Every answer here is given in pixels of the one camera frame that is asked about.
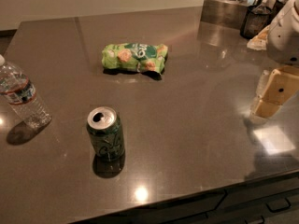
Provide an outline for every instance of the green snack bag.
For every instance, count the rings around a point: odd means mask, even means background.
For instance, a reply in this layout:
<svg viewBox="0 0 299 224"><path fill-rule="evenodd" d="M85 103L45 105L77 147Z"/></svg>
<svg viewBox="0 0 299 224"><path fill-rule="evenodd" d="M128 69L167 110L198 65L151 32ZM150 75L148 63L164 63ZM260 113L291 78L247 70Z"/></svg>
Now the green snack bag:
<svg viewBox="0 0 299 224"><path fill-rule="evenodd" d="M102 51L102 64L105 69L154 71L161 74L167 52L168 47L164 44L159 46L139 43L110 44Z"/></svg>

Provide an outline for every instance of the kitchen counter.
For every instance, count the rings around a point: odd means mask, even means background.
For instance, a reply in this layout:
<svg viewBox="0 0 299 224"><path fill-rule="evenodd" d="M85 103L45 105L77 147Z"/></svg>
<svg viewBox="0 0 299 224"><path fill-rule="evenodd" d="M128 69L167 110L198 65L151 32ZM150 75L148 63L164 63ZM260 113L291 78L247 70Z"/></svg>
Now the kitchen counter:
<svg viewBox="0 0 299 224"><path fill-rule="evenodd" d="M278 64L247 49L238 30L200 22L201 11L21 24L6 58L32 79L53 120L34 135L0 101L3 223L80 221L299 167L297 95L262 127L246 119L260 75ZM161 79L104 73L101 50L124 42L166 44ZM125 157L113 165L97 161L86 131L102 105L124 129Z"/></svg>

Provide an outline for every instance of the green soda can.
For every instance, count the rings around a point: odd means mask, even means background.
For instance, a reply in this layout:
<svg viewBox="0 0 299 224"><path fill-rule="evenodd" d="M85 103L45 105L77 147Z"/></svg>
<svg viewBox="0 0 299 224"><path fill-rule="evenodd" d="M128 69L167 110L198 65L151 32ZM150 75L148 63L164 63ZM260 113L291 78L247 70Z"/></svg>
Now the green soda can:
<svg viewBox="0 0 299 224"><path fill-rule="evenodd" d="M121 119L110 107L95 108L87 117L87 131L101 161L114 161L124 153Z"/></svg>

